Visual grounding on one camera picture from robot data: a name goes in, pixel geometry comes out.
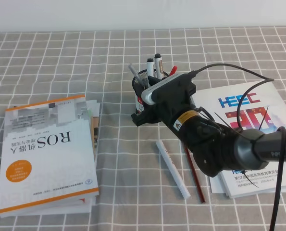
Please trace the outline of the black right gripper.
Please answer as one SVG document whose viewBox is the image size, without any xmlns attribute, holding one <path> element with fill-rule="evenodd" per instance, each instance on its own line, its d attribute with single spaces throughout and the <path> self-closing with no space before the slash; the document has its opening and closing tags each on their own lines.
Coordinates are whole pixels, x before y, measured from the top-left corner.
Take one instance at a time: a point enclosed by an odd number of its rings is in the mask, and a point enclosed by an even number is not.
<svg viewBox="0 0 286 231">
<path fill-rule="evenodd" d="M 177 88 L 166 96 L 162 102 L 149 105 L 155 115 L 171 130 L 180 131 L 185 127 L 189 131 L 200 130 L 200 120 L 191 104 L 190 96 L 196 92 L 192 83 L 195 73 L 186 73 L 178 81 Z M 149 87 L 159 83 L 161 79 L 148 76 Z"/>
</svg>

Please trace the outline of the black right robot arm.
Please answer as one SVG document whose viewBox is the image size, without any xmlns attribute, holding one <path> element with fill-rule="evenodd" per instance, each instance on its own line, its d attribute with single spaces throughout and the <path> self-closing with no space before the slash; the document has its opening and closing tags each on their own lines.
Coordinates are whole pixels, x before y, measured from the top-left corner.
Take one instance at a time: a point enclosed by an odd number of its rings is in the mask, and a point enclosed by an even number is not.
<svg viewBox="0 0 286 231">
<path fill-rule="evenodd" d="M 258 129 L 236 130 L 200 116 L 190 97 L 196 71 L 175 74 L 141 93 L 144 110 L 132 114 L 136 126 L 163 122 L 193 153 L 199 169 L 215 177 L 223 170 L 260 170 L 270 162 L 286 162 L 286 129 L 265 134 Z"/>
</svg>

